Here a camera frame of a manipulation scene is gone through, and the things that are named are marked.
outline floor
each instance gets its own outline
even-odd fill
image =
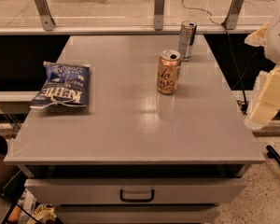
[[[199,25],[221,23],[231,0],[166,0],[165,24],[179,25],[191,19]],[[153,20],[153,0],[48,0],[59,26],[143,25]],[[280,8],[280,0],[245,0],[239,24],[263,24]],[[0,0],[0,27],[39,26],[33,0]],[[0,134],[10,136],[8,124]],[[221,205],[212,224],[280,224],[280,167],[266,156],[271,145],[280,154],[280,121],[254,133],[266,157],[245,174],[246,189],[232,202]]]

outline table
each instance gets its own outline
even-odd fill
[[[203,37],[174,95],[157,63],[178,35],[71,36],[61,63],[90,63],[89,106],[32,110],[5,162],[66,223],[211,222],[264,161]]]

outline silver can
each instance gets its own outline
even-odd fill
[[[183,21],[180,28],[178,52],[182,62],[188,61],[196,35],[197,25],[191,21]]]
[[[180,54],[175,50],[161,53],[158,63],[157,88],[160,93],[171,94],[177,89],[180,68]]]

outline white robot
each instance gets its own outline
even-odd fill
[[[245,126],[259,130],[280,110],[280,11],[269,23],[249,35],[245,42],[252,46],[263,46],[265,57],[276,63],[270,73],[259,73],[247,109]]]

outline blue chip bag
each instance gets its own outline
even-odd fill
[[[44,62],[47,80],[32,100],[31,108],[49,105],[86,107],[89,65]]]

